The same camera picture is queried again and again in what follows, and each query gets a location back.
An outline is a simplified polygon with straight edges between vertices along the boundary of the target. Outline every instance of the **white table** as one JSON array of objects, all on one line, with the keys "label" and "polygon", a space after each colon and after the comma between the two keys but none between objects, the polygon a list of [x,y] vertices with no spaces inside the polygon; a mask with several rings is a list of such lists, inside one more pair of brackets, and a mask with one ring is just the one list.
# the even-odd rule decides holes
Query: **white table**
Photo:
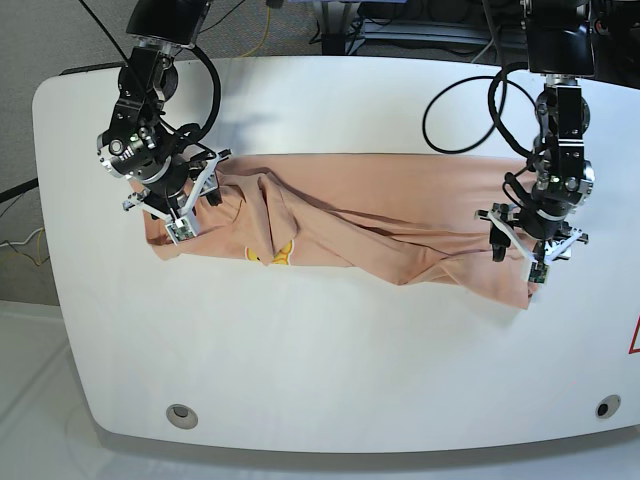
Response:
[{"label": "white table", "polygon": [[[216,65],[223,103],[206,143],[236,154],[428,153],[420,132],[428,101],[455,80],[495,72],[382,58]],[[202,122],[206,71],[195,62],[178,70],[167,120]],[[401,452],[640,423],[640,355],[628,353],[640,311],[640,92],[584,82],[597,183],[572,223],[591,242],[554,266],[537,302],[520,312],[462,288],[398,288],[357,269],[160,261],[140,214],[122,211],[127,183],[106,174],[95,154],[116,75],[50,79],[33,108],[62,312],[92,414],[106,430],[224,447]],[[540,77],[513,79],[534,97],[541,91]],[[433,138],[453,147],[481,136],[486,88],[467,84],[443,98],[428,125]],[[529,144],[534,116],[515,90],[504,118]],[[511,156],[497,134],[473,153]],[[596,418],[611,394],[622,398],[620,409]],[[198,414],[196,428],[167,421],[175,403]]]}]

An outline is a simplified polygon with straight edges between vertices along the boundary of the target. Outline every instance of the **metal grommet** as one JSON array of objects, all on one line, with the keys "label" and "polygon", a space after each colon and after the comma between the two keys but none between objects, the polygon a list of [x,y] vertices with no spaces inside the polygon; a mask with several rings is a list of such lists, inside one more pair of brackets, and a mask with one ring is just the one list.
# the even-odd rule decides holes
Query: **metal grommet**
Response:
[{"label": "metal grommet", "polygon": [[607,398],[598,403],[596,407],[596,417],[600,420],[606,420],[613,416],[620,408],[622,399],[618,395],[609,395]]},{"label": "metal grommet", "polygon": [[182,428],[183,430],[190,430],[198,424],[196,412],[178,403],[167,408],[167,420],[174,427]]}]

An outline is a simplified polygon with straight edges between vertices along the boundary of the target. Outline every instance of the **wrinkled cloth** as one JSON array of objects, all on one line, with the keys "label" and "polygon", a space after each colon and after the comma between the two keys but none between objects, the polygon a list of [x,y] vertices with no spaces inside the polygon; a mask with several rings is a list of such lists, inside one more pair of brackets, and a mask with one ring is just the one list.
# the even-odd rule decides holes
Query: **wrinkled cloth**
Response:
[{"label": "wrinkled cloth", "polygon": [[182,253],[264,265],[359,267],[396,285],[441,282],[527,308],[522,257],[492,261],[478,209],[506,201],[505,172],[522,162],[447,155],[263,155],[218,165],[223,203],[199,199],[201,233],[174,245],[145,212],[162,259]]}]

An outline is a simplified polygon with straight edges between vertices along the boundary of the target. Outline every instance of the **yellow cable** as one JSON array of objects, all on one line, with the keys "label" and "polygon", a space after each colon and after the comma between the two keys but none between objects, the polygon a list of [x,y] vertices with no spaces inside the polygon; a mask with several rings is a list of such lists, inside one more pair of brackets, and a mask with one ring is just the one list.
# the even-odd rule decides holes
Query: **yellow cable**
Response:
[{"label": "yellow cable", "polygon": [[258,50],[260,50],[260,47],[262,47],[262,45],[264,45],[264,41],[267,39],[267,35],[269,35],[269,24],[270,23],[271,23],[271,9],[269,7],[267,7],[267,26],[264,28],[264,35],[262,35],[262,40],[260,40],[260,43],[258,45],[256,45],[255,47],[253,47],[251,50],[249,50],[247,53],[243,53],[242,55],[240,55],[239,58],[249,57],[249,56],[253,55],[254,53],[256,53]]},{"label": "yellow cable", "polygon": [[41,267],[44,264],[44,262],[46,262],[49,259],[49,257],[47,257],[44,260],[42,260],[42,256],[40,254],[40,240],[42,238],[43,233],[44,233],[44,227],[42,227],[40,229],[40,233],[38,233],[38,260],[35,260],[31,255],[27,255],[26,253],[23,253],[23,252],[8,252],[8,253],[5,253],[2,257],[0,257],[0,267],[4,264],[4,262],[7,261],[7,258],[16,257],[16,256],[26,257],[29,260],[31,260],[36,267]]},{"label": "yellow cable", "polygon": [[37,240],[37,244],[38,244],[38,266],[42,265],[42,257],[40,256],[40,239],[42,238],[42,234],[44,233],[44,227],[42,227],[42,230],[40,230],[40,233],[38,234],[38,240]]},{"label": "yellow cable", "polygon": [[39,265],[39,264],[34,260],[34,258],[33,258],[33,257],[30,257],[30,256],[29,256],[29,255],[27,255],[26,253],[22,253],[22,252],[8,252],[8,253],[5,253],[5,254],[2,256],[2,258],[0,258],[0,267],[1,267],[1,266],[2,266],[2,264],[7,260],[7,258],[10,258],[10,257],[16,257],[16,256],[18,256],[18,257],[27,257],[29,260],[31,260],[31,261],[36,265],[36,267],[39,267],[39,266],[40,266],[40,265]]}]

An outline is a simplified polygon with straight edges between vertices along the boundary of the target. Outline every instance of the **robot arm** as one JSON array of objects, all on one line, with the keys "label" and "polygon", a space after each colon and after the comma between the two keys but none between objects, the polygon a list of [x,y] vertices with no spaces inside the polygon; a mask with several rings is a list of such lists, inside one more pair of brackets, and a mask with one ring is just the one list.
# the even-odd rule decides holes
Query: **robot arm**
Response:
[{"label": "robot arm", "polygon": [[[502,125],[493,100],[502,79],[498,74],[489,89],[489,110],[505,140],[527,163],[520,172],[505,175],[503,190],[506,193],[510,187],[517,201],[494,204],[491,211],[478,211],[476,216],[492,223],[489,241],[494,261],[502,261],[513,243],[526,260],[523,279],[544,283],[553,261],[568,260],[576,241],[588,242],[588,236],[571,227],[566,217],[584,203],[595,183],[583,142],[589,108],[577,81],[578,76],[593,75],[593,52],[586,0],[526,0],[524,13],[529,63],[513,64],[505,73],[530,70],[546,75],[536,101],[540,133],[529,151]],[[527,170],[536,174],[529,192],[518,181]],[[515,229],[536,240],[533,251],[524,246]]]},{"label": "robot arm", "polygon": [[[215,153],[200,140],[213,126],[220,108],[220,79],[207,56],[195,46],[208,0],[140,0],[131,16],[127,33],[140,40],[118,77],[120,95],[109,129],[98,137],[98,155],[104,168],[115,177],[135,179],[143,186],[123,202],[128,211],[141,207],[162,219],[175,243],[199,233],[194,205],[205,197],[220,203],[215,167],[230,155]],[[211,75],[212,108],[201,127],[198,124],[171,127],[162,119],[163,108],[178,86],[173,59],[180,49],[192,49]],[[185,160],[189,145],[202,153]],[[189,194],[188,180],[193,181]]]}]

